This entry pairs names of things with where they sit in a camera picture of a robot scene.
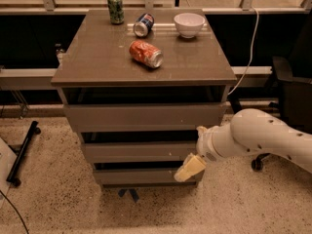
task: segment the white bowl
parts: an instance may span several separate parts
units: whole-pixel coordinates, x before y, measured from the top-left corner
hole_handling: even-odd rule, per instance
[[[192,38],[201,31],[205,18],[194,13],[178,14],[174,18],[177,32],[185,38]]]

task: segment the drawer front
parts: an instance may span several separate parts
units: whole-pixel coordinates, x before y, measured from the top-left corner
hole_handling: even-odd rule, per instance
[[[82,144],[82,150],[89,163],[183,161],[196,153],[196,142]]]
[[[111,126],[191,126],[219,125],[224,103],[200,105],[149,105],[149,106],[73,106],[64,108],[75,132],[111,131]]]
[[[157,184],[176,184],[183,185],[177,182],[174,178],[176,170],[136,170],[136,171],[113,171],[113,172],[94,172],[95,180],[98,184],[105,185],[157,185]],[[193,183],[200,181],[202,174],[194,176],[186,181]]]

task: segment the speckled floor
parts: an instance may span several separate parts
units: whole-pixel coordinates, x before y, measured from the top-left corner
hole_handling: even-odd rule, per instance
[[[312,175],[287,160],[268,157],[255,173],[253,157],[231,158],[208,166],[197,188],[138,188],[135,203],[129,192],[120,198],[118,189],[100,189],[78,137],[52,116],[0,119],[10,144],[23,141],[32,120],[42,131],[23,160],[21,186],[8,193],[30,234],[312,233]],[[7,202],[0,233],[25,233]]]

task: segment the red can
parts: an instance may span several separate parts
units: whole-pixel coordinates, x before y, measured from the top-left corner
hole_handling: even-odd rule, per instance
[[[135,60],[152,68],[159,67],[164,60],[160,49],[142,40],[132,42],[129,53]]]

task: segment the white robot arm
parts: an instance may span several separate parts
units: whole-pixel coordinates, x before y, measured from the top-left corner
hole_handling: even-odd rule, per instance
[[[245,109],[227,125],[197,130],[197,154],[187,156],[175,173],[177,181],[200,173],[210,162],[263,153],[286,158],[312,174],[312,135],[290,128],[263,111]]]

